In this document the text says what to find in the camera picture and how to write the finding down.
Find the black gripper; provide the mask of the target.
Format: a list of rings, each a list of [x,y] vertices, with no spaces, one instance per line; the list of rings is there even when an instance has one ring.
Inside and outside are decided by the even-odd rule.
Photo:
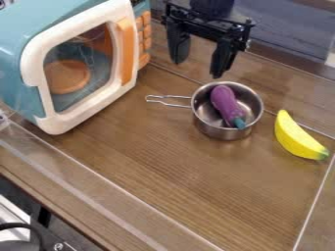
[[[235,10],[233,2],[191,2],[188,6],[165,2],[163,25],[168,54],[175,64],[183,63],[188,57],[191,36],[217,44],[209,74],[212,78],[220,78],[232,67],[236,52],[247,48],[255,21]]]

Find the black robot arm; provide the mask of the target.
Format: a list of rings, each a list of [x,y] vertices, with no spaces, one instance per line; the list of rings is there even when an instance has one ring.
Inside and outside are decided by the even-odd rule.
[[[237,52],[249,46],[255,21],[235,11],[235,0],[188,0],[188,6],[165,0],[161,24],[167,29],[167,48],[172,62],[183,63],[189,55],[191,36],[216,43],[209,75],[220,78],[235,62]]]

